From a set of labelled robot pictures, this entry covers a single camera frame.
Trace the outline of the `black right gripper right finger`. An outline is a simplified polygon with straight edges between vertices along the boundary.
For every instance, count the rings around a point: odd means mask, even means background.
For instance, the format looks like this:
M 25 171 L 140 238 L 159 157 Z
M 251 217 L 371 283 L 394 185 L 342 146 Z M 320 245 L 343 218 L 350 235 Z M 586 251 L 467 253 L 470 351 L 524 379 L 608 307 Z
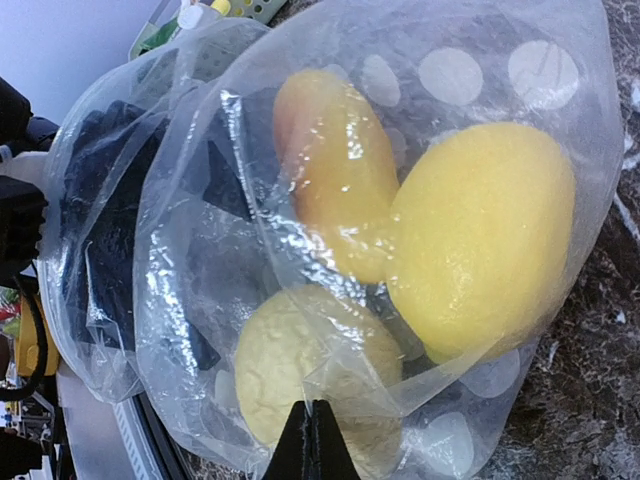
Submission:
M 312 406 L 312 478 L 357 479 L 331 405 L 326 400 L 314 400 Z

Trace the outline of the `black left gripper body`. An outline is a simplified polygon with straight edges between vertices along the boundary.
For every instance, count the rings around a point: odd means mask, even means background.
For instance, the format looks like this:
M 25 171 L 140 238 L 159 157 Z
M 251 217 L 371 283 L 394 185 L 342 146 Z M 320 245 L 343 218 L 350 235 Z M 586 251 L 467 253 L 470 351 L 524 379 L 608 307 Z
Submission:
M 162 247 L 234 315 L 256 305 L 259 112 L 223 101 L 182 171 L 176 118 L 119 100 L 83 120 L 65 173 L 64 310 L 88 368 L 134 368 L 139 283 Z

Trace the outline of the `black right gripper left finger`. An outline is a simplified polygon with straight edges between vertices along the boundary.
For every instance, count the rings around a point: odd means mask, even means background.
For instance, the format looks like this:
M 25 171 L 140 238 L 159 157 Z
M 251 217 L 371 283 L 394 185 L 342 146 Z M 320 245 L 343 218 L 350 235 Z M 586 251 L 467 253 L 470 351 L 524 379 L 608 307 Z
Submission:
M 304 401 L 293 404 L 264 480 L 305 480 L 311 475 L 311 416 Z

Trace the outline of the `pale yellow fake food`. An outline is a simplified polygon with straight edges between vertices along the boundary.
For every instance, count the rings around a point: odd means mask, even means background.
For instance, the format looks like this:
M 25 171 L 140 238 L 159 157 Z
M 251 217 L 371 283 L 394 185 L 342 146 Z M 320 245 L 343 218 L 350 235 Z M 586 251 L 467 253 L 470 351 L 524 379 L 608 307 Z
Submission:
M 235 355 L 241 414 L 263 445 L 276 446 L 295 402 L 330 403 L 358 474 L 386 479 L 402 422 L 387 390 L 402 378 L 401 349 L 382 322 L 321 286 L 285 289 L 242 329 Z

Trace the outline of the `clear zip top bag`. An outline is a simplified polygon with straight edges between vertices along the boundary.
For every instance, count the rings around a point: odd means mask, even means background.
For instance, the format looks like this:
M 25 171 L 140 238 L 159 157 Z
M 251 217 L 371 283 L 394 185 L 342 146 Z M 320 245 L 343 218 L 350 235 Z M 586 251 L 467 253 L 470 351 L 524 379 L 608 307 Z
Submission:
M 100 78 L 46 171 L 38 276 L 98 399 L 261 479 L 329 407 L 339 478 L 469 479 L 612 203 L 599 1 L 182 11 Z

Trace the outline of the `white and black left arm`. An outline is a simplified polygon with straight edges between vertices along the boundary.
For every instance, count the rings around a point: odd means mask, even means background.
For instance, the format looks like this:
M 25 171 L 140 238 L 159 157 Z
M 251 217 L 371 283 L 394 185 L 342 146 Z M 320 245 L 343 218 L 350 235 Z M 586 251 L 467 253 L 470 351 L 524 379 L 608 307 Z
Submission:
M 178 112 L 115 101 L 90 112 L 53 190 L 1 178 L 1 280 L 39 264 L 43 331 L 101 398 L 118 401 L 163 378 L 224 364 L 188 315 L 186 290 L 164 273 L 239 264 L 223 247 L 251 221 L 219 110 L 207 130 L 189 102 Z

